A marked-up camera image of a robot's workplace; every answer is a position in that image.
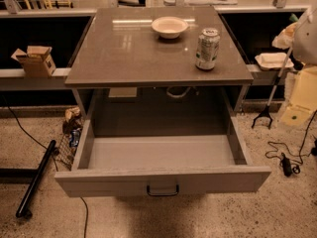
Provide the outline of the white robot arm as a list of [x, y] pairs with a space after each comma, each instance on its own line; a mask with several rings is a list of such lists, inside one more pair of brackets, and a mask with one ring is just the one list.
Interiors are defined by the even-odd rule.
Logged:
[[279, 121], [288, 126], [299, 126], [317, 110], [317, 6], [311, 5], [297, 22], [290, 24], [276, 36], [276, 48], [292, 48], [292, 55], [303, 64], [285, 110]]

